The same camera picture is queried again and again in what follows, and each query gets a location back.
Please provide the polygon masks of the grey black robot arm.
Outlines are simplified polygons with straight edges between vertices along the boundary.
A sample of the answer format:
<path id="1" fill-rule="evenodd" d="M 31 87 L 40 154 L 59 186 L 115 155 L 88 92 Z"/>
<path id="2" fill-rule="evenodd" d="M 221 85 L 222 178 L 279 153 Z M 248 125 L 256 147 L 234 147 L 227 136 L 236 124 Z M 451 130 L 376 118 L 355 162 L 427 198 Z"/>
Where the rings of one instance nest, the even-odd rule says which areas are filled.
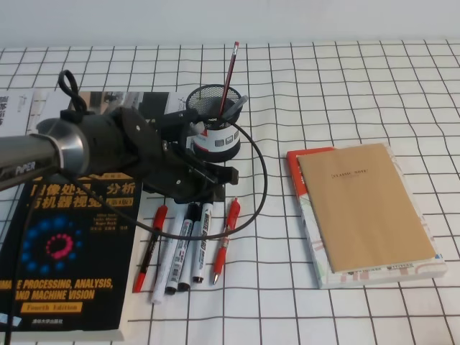
<path id="1" fill-rule="evenodd" d="M 65 173 L 73 178 L 124 173 L 178 203 L 202 201 L 239 174 L 199 160 L 182 143 L 162 138 L 160 128 L 135 109 L 109 114 L 63 110 L 37 125 L 37 133 L 1 138 L 1 189 L 38 177 Z"/>

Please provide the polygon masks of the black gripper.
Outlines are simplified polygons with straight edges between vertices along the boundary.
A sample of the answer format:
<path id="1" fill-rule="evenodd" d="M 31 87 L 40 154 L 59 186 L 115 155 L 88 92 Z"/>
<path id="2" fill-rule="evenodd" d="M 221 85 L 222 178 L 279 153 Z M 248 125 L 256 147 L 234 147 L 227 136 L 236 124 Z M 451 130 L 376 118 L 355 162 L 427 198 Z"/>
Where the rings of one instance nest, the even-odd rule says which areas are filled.
<path id="1" fill-rule="evenodd" d="M 199 122 L 196 110 L 185 109 L 146 120 L 136 109 L 118 108 L 126 161 L 119 171 L 140 180 L 149 193 L 178 203 L 223 197 L 225 184 L 237 185 L 239 171 L 205 162 L 186 144 L 190 126 Z"/>

